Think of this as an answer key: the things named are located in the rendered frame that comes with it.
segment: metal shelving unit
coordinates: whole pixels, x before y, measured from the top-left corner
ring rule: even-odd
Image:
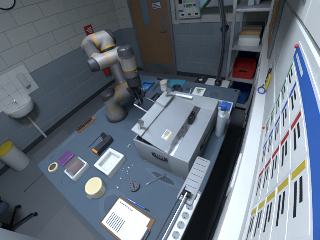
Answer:
[[[257,72],[255,73],[255,76],[252,80],[247,79],[241,79],[241,78],[234,78],[233,76],[233,65],[234,63],[232,61],[232,52],[233,51],[244,51],[244,52],[254,52],[254,53],[261,53],[263,48],[263,42],[260,43],[259,46],[239,46],[239,36],[240,32],[243,29],[243,23],[244,23],[244,13],[256,13],[256,12],[269,12],[269,19],[268,22],[270,22],[271,13],[272,13],[272,6],[274,5],[275,0],[264,0],[258,5],[254,6],[248,6],[248,1],[240,2],[240,0],[234,0],[233,1],[233,14],[232,14],[232,26],[231,26],[231,38],[230,38],[230,46],[229,46],[229,54],[228,54],[228,62],[227,62],[227,75],[226,80],[237,82],[237,83],[244,83],[244,84],[251,84],[252,88],[249,94],[249,97],[247,98],[245,104],[236,104],[237,108],[245,109],[245,114],[248,114],[248,110],[251,105],[251,101],[254,95],[255,91],[255,83],[257,79]],[[240,32],[235,37],[235,25],[236,25],[236,16],[238,14],[241,14],[241,21],[240,21]]]

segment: door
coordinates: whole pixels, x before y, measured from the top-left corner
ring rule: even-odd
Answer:
[[[129,0],[129,2],[145,71],[174,75],[175,64],[167,0]]]

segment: red bin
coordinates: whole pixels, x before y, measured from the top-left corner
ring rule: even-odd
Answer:
[[[236,57],[233,65],[232,77],[236,79],[252,80],[256,72],[256,67],[256,59]]]

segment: paper on clipboard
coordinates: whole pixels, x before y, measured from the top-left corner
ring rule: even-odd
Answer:
[[[118,240],[141,240],[147,238],[154,223],[153,218],[119,197],[100,224]]]

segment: gray round disc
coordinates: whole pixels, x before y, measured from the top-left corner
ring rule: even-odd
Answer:
[[[129,184],[129,189],[131,192],[136,192],[138,191],[140,188],[140,183],[138,183],[137,181],[132,181]]]

